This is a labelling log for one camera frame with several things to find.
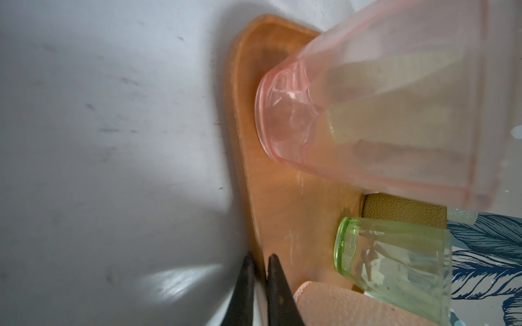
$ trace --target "white dot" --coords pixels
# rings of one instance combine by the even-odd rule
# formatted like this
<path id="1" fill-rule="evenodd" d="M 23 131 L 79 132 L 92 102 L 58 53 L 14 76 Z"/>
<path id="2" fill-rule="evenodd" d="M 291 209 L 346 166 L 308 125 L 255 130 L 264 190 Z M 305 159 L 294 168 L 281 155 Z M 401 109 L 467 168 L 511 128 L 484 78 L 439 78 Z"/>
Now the white dot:
<path id="1" fill-rule="evenodd" d="M 511 129 L 511 136 L 515 137 L 516 139 L 522 139 L 522 125 Z"/>

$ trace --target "white marble countertop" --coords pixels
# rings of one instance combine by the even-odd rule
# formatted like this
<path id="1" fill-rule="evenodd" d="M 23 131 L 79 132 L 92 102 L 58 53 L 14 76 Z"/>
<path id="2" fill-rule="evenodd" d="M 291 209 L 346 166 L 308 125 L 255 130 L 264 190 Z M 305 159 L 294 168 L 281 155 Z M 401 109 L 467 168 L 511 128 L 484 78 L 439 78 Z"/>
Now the white marble countertop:
<path id="1" fill-rule="evenodd" d="M 228 46 L 367 2 L 2 1 L 0 324 L 219 324 L 247 251 Z"/>

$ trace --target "translucent cup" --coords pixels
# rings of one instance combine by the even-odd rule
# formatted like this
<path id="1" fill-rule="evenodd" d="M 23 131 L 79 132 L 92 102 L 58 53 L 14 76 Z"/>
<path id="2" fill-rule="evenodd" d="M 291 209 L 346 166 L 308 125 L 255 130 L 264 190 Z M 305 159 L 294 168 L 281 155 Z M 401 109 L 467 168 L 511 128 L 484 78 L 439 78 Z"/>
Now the translucent cup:
<path id="1" fill-rule="evenodd" d="M 513 113 L 517 0 L 377 1 L 260 82 L 275 161 L 365 189 L 481 211 Z"/>
<path id="2" fill-rule="evenodd" d="M 345 218 L 337 232 L 334 266 L 372 296 L 447 325 L 452 282 L 447 229 Z"/>

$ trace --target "wooden board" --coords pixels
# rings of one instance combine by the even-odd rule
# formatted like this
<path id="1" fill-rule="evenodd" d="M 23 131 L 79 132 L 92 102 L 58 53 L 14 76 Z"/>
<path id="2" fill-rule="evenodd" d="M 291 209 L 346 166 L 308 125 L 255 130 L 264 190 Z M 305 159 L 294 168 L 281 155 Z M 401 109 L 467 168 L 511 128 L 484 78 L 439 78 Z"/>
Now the wooden board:
<path id="1" fill-rule="evenodd" d="M 263 275 L 268 257 L 276 253 L 293 292 L 305 281 L 352 287 L 335 271 L 333 249 L 339 222 L 358 216 L 363 198 L 349 185 L 272 161 L 257 137 L 254 103 L 261 78 L 318 35 L 281 17 L 258 17 L 237 36 L 224 68 L 227 121 L 251 250 Z"/>

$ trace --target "leaf pattern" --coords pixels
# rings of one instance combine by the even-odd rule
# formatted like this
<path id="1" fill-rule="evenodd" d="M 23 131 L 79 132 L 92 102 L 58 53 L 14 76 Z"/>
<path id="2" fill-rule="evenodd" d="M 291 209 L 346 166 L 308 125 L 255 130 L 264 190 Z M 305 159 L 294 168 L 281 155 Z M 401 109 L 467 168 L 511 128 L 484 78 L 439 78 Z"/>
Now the leaf pattern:
<path id="1" fill-rule="evenodd" d="M 480 214 L 474 225 L 448 223 L 453 236 L 469 249 L 522 263 L 522 223 L 495 214 Z"/>
<path id="2" fill-rule="evenodd" d="M 522 293 L 504 301 L 502 310 L 506 326 L 522 326 Z"/>
<path id="3" fill-rule="evenodd" d="M 452 299 L 484 299 L 522 292 L 522 265 L 492 255 L 453 252 Z"/>

